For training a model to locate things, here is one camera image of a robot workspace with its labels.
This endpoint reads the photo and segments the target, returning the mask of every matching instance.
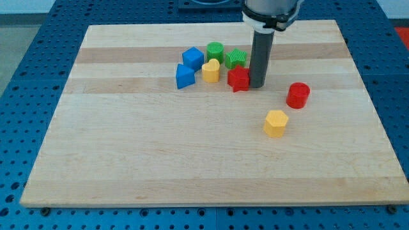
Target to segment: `yellow heart-shaped block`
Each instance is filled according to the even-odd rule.
[[[220,80],[220,63],[217,59],[211,59],[208,63],[202,65],[202,78],[209,83]]]

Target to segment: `black cylindrical end effector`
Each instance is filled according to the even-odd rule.
[[[250,59],[250,86],[260,88],[264,85],[270,59],[274,33],[262,34],[254,32]]]

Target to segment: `yellow block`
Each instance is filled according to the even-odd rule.
[[[220,63],[217,59],[211,59],[208,63],[202,65],[202,78],[209,83],[220,80]]]
[[[281,110],[269,111],[264,123],[264,132],[269,137],[282,137],[286,129],[288,116]]]

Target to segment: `green block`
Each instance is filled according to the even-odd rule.
[[[235,48],[233,51],[226,54],[225,66],[229,69],[236,68],[237,65],[245,67],[245,60],[247,58],[246,51]]]
[[[224,61],[224,47],[220,42],[210,42],[207,45],[207,61],[217,59],[220,64]]]

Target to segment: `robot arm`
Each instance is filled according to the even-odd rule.
[[[274,31],[284,31],[297,17],[304,0],[245,0],[243,21],[254,28],[250,86],[264,85]]]

